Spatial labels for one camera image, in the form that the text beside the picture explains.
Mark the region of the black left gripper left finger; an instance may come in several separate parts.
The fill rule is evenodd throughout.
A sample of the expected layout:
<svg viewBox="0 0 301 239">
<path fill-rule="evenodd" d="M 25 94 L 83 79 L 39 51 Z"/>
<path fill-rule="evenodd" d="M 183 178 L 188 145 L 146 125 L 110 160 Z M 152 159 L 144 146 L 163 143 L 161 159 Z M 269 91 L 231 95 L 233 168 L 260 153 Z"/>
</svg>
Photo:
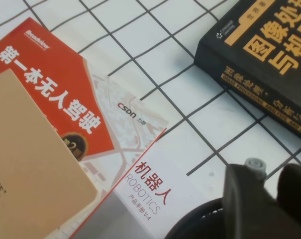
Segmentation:
<svg viewBox="0 0 301 239">
<path fill-rule="evenodd" d="M 301 166 L 283 168 L 273 198 L 252 170 L 229 165 L 222 206 L 228 239 L 301 239 Z"/>
</svg>

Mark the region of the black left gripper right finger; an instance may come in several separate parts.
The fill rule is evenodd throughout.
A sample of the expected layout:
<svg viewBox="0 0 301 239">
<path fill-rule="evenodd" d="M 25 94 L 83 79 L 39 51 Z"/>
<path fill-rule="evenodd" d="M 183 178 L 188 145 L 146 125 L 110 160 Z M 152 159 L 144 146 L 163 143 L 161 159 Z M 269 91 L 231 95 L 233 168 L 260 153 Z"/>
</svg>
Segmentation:
<svg viewBox="0 0 301 239">
<path fill-rule="evenodd" d="M 280 207 L 301 225 L 301 166 L 287 164 L 283 167 L 277 192 Z"/>
</svg>

